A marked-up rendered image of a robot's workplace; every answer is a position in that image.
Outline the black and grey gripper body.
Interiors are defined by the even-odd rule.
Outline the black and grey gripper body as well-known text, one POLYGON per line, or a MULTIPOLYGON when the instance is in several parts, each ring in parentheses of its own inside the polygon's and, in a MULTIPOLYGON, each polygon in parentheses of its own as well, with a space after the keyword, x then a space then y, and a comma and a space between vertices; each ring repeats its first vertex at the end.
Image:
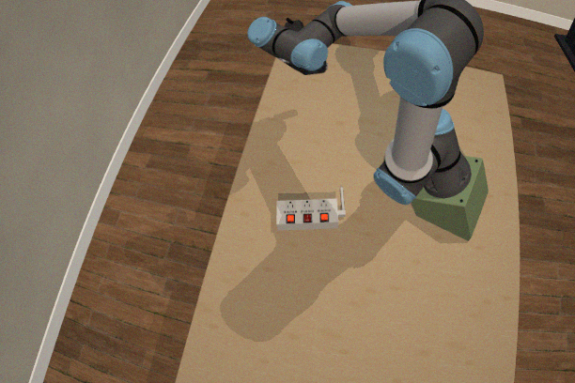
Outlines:
MULTIPOLYGON (((285 27, 290 28, 294 31, 300 31, 302 28, 304 28, 303 23, 300 20, 297 21, 292 21, 289 18, 286 18, 287 23, 285 24, 285 27)), ((299 67, 296 67, 295 65, 293 65, 292 63, 286 61, 283 59, 283 62, 287 65, 289 65, 290 67, 292 67, 293 69, 296 69, 297 71, 299 71, 300 73, 302 73, 303 75, 310 75, 310 74, 318 74, 318 73, 324 73, 326 71, 326 61, 324 61, 323 66, 316 70, 316 71, 308 71, 299 67)))

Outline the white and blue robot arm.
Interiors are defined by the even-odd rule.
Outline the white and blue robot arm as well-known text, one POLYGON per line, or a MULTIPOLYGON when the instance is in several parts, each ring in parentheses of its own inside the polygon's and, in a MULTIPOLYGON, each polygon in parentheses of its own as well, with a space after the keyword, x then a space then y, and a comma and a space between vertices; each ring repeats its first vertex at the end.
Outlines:
POLYGON ((443 109, 484 37, 481 18, 466 0, 358 6, 339 1, 298 32, 260 17, 247 36, 265 52, 309 71, 323 66, 327 47, 340 37, 396 36, 383 58, 385 75, 400 96, 396 132, 374 180, 402 205, 410 204, 423 188, 431 196, 448 198, 468 186, 470 164, 443 109))

